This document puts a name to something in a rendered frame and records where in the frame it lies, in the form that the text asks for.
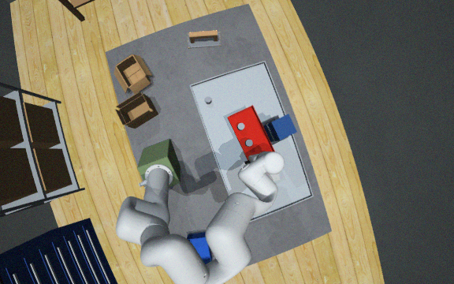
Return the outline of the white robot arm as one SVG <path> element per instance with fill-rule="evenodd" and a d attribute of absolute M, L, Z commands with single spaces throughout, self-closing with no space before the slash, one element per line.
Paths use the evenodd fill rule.
<path fill-rule="evenodd" d="M 147 187 L 143 200 L 129 196 L 123 201 L 116 234 L 141 245 L 142 264 L 162 267 L 175 284 L 223 284 L 250 262 L 251 250 L 244 233 L 252 216 L 261 215 L 273 205 L 278 191 L 274 181 L 280 180 L 284 165 L 280 153 L 263 151 L 240 169 L 239 179 L 259 200 L 241 192 L 227 197 L 206 229 L 207 244 L 216 258 L 207 264 L 187 238 L 169 233 L 168 195 L 173 173 L 162 164 L 148 167 L 145 180 L 139 183 Z"/>

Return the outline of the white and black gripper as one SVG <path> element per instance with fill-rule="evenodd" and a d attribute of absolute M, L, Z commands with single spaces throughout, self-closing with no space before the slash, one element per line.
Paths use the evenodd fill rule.
<path fill-rule="evenodd" d="M 249 155 L 249 156 L 248 156 L 249 161 L 245 161 L 245 164 L 248 164 L 248 163 L 251 163 L 251 162 L 255 161 L 256 158 L 257 158 L 257 156 L 258 156 L 258 154 L 256 154 L 256 155 Z"/>

